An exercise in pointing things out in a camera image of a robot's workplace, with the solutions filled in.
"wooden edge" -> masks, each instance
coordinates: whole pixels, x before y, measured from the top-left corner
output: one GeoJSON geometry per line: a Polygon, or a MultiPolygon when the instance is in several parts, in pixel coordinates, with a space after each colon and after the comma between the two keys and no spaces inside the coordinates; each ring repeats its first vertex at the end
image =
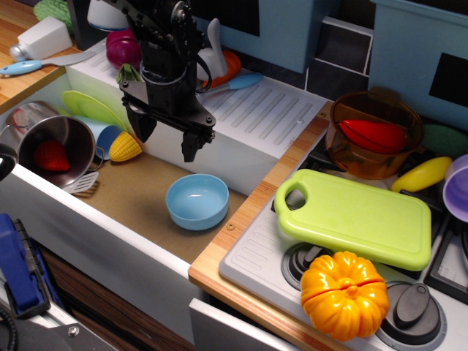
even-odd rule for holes
{"type": "Polygon", "coordinates": [[[22,90],[20,93],[16,94],[14,97],[8,99],[6,102],[0,105],[0,115],[7,112],[10,108],[20,104],[23,100],[30,97],[36,91],[44,88],[48,84],[52,83],[55,79],[67,73],[65,66],[60,66],[48,73],[44,78],[38,80],[36,83],[31,84],[28,88],[22,90]]]}

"screw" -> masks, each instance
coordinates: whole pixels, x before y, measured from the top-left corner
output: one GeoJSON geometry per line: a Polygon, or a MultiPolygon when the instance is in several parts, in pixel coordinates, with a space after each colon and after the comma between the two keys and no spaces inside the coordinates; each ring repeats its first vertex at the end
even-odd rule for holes
{"type": "Polygon", "coordinates": [[[68,328],[68,336],[70,338],[74,338],[75,336],[78,335],[78,333],[80,333],[79,327],[73,325],[72,327],[68,328]]]}

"white toy bottle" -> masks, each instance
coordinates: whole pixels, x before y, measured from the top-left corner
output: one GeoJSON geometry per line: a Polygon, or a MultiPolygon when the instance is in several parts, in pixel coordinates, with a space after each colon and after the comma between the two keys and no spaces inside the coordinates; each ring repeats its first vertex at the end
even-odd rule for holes
{"type": "Polygon", "coordinates": [[[18,36],[18,44],[10,48],[10,55],[17,62],[42,60],[72,45],[65,23],[48,16],[18,36]]]}

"white spatula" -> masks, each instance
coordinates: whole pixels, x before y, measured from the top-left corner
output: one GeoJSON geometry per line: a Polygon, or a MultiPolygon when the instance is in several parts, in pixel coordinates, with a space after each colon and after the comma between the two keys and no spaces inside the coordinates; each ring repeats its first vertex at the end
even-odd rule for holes
{"type": "Polygon", "coordinates": [[[68,192],[69,194],[74,194],[76,192],[85,192],[94,185],[98,175],[99,172],[91,172],[85,174],[77,181],[74,181],[73,183],[63,187],[62,189],[68,192]]]}

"magenta cup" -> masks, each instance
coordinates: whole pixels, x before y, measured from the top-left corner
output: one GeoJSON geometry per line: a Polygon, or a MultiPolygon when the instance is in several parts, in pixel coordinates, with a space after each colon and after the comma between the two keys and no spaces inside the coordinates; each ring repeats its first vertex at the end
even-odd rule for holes
{"type": "Polygon", "coordinates": [[[443,197],[449,212],[468,222],[468,155],[460,156],[447,169],[443,197]]]}

